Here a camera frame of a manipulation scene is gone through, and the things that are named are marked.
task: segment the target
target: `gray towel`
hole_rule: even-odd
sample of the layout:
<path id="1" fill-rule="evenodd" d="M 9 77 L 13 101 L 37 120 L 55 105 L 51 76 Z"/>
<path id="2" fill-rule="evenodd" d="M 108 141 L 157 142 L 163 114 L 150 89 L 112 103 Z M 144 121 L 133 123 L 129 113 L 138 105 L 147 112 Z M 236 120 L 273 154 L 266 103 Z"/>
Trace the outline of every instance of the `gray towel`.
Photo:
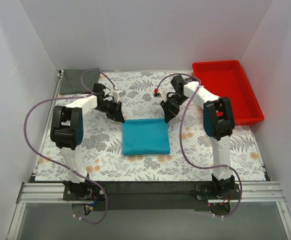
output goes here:
<path id="1" fill-rule="evenodd" d="M 81 75 L 84 70 L 78 69 L 65 69 L 63 70 L 63 78 L 61 80 L 60 94 L 89 94 L 81 84 Z M 83 76 L 84 85 L 88 89 L 93 89 L 94 84 L 99 81 L 100 73 L 96 71 L 86 72 Z"/>

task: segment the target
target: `red plastic bin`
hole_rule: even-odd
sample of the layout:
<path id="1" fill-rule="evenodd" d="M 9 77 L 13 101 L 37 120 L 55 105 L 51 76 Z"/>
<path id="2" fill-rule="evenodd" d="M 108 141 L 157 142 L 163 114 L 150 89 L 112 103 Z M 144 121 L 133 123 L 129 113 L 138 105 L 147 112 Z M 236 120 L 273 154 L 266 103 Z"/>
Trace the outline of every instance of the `red plastic bin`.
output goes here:
<path id="1" fill-rule="evenodd" d="M 192 69 L 207 90 L 230 98 L 236 125 L 252 125 L 265 119 L 239 61 L 195 62 Z"/>

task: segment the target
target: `white wall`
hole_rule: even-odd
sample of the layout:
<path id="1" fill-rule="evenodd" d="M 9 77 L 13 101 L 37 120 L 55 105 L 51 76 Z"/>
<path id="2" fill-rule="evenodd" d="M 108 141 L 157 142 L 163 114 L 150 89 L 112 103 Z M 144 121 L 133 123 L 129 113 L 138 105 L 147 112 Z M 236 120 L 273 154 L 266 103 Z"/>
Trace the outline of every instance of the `white wall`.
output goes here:
<path id="1" fill-rule="evenodd" d="M 241 63 L 265 116 L 255 136 L 291 214 L 291 1 L 273 0 Z"/>
<path id="2" fill-rule="evenodd" d="M 271 0 L 20 0 L 57 69 L 240 59 Z"/>
<path id="3" fill-rule="evenodd" d="M 0 0 L 0 240 L 6 239 L 21 183 L 35 162 L 23 137 L 25 115 L 53 95 L 57 74 L 20 2 Z M 36 147 L 48 109 L 38 109 L 29 123 Z"/>

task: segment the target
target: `floral pattern mat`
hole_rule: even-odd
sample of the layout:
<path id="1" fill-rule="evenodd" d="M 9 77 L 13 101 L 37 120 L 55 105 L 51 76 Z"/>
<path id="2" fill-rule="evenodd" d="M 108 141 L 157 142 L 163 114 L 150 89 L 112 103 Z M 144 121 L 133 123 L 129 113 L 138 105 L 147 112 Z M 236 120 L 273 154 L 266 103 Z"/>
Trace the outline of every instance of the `floral pattern mat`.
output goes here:
<path id="1" fill-rule="evenodd" d="M 116 88 L 125 90 L 122 112 L 125 119 L 163 118 L 161 99 L 153 97 L 159 81 L 173 72 L 109 72 Z M 111 88 L 106 78 L 99 83 Z M 162 83 L 167 92 L 173 92 L 170 80 Z M 59 100 L 66 105 L 73 100 Z M 108 119 L 105 113 L 92 110 L 83 118 L 84 138 L 82 160 L 95 181 L 210 181 L 211 170 L 200 170 L 187 164 L 181 154 L 179 126 L 186 102 L 177 117 L 169 122 L 170 155 L 122 155 L 122 123 Z M 193 103 L 185 116 L 182 133 L 185 153 L 196 165 L 212 166 L 213 154 L 209 138 L 203 128 L 201 108 Z M 265 181 L 256 142 L 248 126 L 237 126 L 230 140 L 231 165 L 244 181 Z M 59 149 L 50 140 L 50 130 L 42 150 L 44 155 L 64 163 Z M 69 172 L 44 158 L 39 161 L 36 181 L 62 181 Z"/>

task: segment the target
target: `black bracket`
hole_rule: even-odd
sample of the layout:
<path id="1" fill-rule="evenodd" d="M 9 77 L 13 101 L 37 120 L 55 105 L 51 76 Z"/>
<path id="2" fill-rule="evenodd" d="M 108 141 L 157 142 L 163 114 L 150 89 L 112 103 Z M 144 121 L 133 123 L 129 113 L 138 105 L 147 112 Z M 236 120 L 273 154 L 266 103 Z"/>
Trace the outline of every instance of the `black bracket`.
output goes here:
<path id="1" fill-rule="evenodd" d="M 109 97 L 109 95 L 106 95 L 106 86 L 101 83 L 95 83 L 92 91 L 97 98 L 96 110 L 106 113 L 108 119 L 120 123 L 125 122 L 124 116 L 122 115 L 122 102 L 105 99 Z"/>
<path id="2" fill-rule="evenodd" d="M 191 78 L 183 79 L 181 75 L 172 78 L 170 83 L 175 93 L 168 92 L 166 101 L 161 101 L 160 103 L 164 111 L 164 121 L 166 123 L 178 115 L 180 106 L 188 99 L 188 97 L 184 95 L 184 85 L 192 81 Z"/>
<path id="3" fill-rule="evenodd" d="M 220 97 L 215 101 L 203 104 L 203 127 L 209 137 L 217 141 L 224 136 L 231 136 L 232 129 L 236 126 L 230 99 Z"/>
<path id="4" fill-rule="evenodd" d="M 223 197 L 231 194 L 232 200 L 240 197 L 239 185 L 233 182 L 233 186 L 227 192 L 221 192 L 211 181 L 200 181 L 195 184 L 195 193 L 198 200 L 215 200 L 217 196 Z"/>
<path id="5" fill-rule="evenodd" d="M 111 202 L 108 206 L 109 210 L 194 209 L 195 211 L 209 211 L 207 199 L 216 199 L 212 195 L 204 200 L 197 198 L 197 184 L 201 183 L 204 186 L 208 184 L 211 187 L 211 182 L 98 181 L 98 183 L 104 188 L 108 201 Z M 100 194 L 100 189 L 87 181 L 72 183 L 72 186 L 66 184 L 63 200 L 89 202 L 91 199 L 86 199 L 86 196 L 87 193 L 90 194 L 90 188 L 95 194 Z M 93 210 L 104 211 L 105 201 L 102 198 L 104 195 L 97 195 L 97 197 L 99 200 Z"/>
<path id="6" fill-rule="evenodd" d="M 82 108 L 55 106 L 53 108 L 50 138 L 60 149 L 63 147 L 76 149 L 84 137 Z"/>
<path id="7" fill-rule="evenodd" d="M 101 189 L 91 184 L 88 181 L 75 183 L 72 181 L 63 181 L 64 193 L 63 193 L 63 200 L 64 201 L 93 201 L 94 196 L 98 198 L 98 201 L 104 201 L 105 195 Z M 108 187 L 102 184 L 105 193 L 108 192 Z"/>
<path id="8" fill-rule="evenodd" d="M 218 180 L 212 174 L 212 184 L 217 196 L 226 196 L 235 189 L 235 177 L 231 175 L 231 177 L 227 179 Z"/>

